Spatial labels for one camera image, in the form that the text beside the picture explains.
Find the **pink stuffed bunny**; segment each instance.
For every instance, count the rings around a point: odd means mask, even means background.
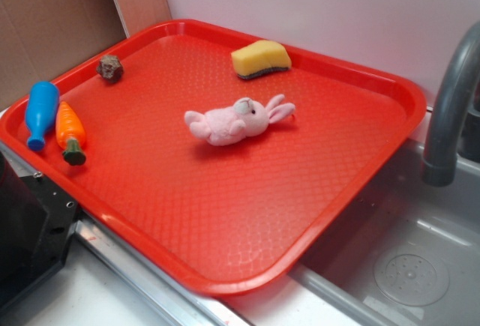
[[[295,105],[280,105],[285,96],[273,97],[264,107],[258,101],[243,97],[225,109],[213,109],[201,114],[196,111],[185,113],[185,123],[192,134],[215,146],[230,145],[248,136],[260,135],[269,124],[290,116]]]

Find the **red tray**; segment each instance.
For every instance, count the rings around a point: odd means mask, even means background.
[[[0,120],[1,140],[180,283],[246,292],[284,274],[425,114],[397,76],[286,46],[292,70],[239,79],[230,53],[257,37],[193,20],[153,26],[102,53],[124,65],[109,85],[98,55],[53,80],[87,131],[87,162],[63,161],[53,133],[26,147],[27,97]],[[294,116],[215,147],[187,110],[276,94]]]

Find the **sink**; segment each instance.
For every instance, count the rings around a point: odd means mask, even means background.
[[[301,275],[365,325],[480,325],[480,167],[460,159],[453,184],[428,186],[422,146],[397,151],[305,253]]]

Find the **white countertop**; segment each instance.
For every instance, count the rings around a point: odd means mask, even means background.
[[[13,305],[0,325],[168,324],[74,238],[65,267]]]

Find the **orange carrot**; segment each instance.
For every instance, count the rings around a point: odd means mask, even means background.
[[[55,132],[58,145],[64,149],[64,160],[72,166],[83,165],[86,156],[81,147],[86,141],[85,129],[75,111],[64,101],[58,105]]]

